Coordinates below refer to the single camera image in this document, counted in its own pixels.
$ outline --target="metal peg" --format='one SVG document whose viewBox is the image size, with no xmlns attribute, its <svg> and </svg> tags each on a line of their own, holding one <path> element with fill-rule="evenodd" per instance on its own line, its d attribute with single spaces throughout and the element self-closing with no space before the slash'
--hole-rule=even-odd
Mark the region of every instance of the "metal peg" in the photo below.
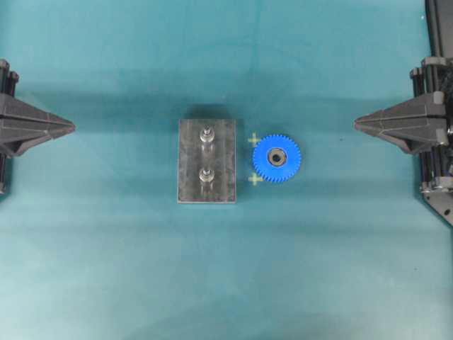
<svg viewBox="0 0 453 340">
<path fill-rule="evenodd" d="M 209 183 L 214 180 L 214 170 L 203 168 L 200 170 L 200 180 L 203 183 Z"/>
<path fill-rule="evenodd" d="M 203 143 L 212 143 L 214 137 L 214 129 L 210 126 L 205 126 L 205 128 L 200 132 L 200 139 Z"/>
</svg>

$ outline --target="blue gear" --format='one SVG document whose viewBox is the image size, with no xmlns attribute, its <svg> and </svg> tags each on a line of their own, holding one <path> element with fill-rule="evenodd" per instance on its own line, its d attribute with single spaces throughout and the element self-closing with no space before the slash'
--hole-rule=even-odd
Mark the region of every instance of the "blue gear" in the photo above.
<svg viewBox="0 0 453 340">
<path fill-rule="evenodd" d="M 271 149 L 278 148 L 285 152 L 287 159 L 282 166 L 274 166 L 269 162 Z M 264 137 L 253 151 L 253 166 L 256 173 L 269 182 L 285 182 L 292 178 L 300 169 L 302 156 L 294 141 L 283 135 Z"/>
</svg>

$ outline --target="teal surface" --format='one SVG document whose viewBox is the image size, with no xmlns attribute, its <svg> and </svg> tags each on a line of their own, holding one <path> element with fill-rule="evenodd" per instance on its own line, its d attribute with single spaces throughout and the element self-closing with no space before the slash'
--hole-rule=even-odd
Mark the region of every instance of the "teal surface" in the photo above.
<svg viewBox="0 0 453 340">
<path fill-rule="evenodd" d="M 453 336 L 452 239 L 352 121 L 411 97 L 422 0 L 5 0 L 17 97 L 74 121 L 13 162 L 0 339 Z M 177 205 L 178 119 L 238 119 L 235 205 Z M 253 133 L 303 149 L 257 183 Z"/>
</svg>

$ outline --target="table surface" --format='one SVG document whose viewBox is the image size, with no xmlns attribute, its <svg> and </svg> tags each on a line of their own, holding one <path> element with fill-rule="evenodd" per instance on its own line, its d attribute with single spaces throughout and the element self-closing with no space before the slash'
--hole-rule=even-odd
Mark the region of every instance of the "table surface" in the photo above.
<svg viewBox="0 0 453 340">
<path fill-rule="evenodd" d="M 423 0 L 5 0 L 17 97 L 77 131 L 11 163 L 0 339 L 453 336 L 452 238 L 355 118 L 412 96 Z M 176 204 L 178 120 L 235 118 L 237 203 Z M 302 148 L 253 185 L 248 141 Z"/>
</svg>

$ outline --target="yellow cross mark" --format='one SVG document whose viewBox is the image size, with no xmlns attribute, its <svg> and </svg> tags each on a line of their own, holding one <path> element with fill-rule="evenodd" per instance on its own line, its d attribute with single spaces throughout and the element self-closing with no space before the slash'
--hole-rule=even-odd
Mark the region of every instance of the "yellow cross mark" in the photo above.
<svg viewBox="0 0 453 340">
<path fill-rule="evenodd" d="M 264 181 L 263 177 L 258 177 L 255 173 L 252 174 L 252 177 L 248 177 L 249 182 L 253 182 L 253 186 L 256 186 L 258 182 Z"/>
<path fill-rule="evenodd" d="M 252 138 L 249 138 L 248 141 L 249 141 L 250 143 L 252 143 L 253 147 L 256 147 L 256 145 L 258 144 L 258 142 L 261 141 L 261 139 L 260 139 L 260 138 L 257 138 L 257 137 L 256 137 L 256 132 L 254 132 L 254 133 L 252 133 Z"/>
</svg>

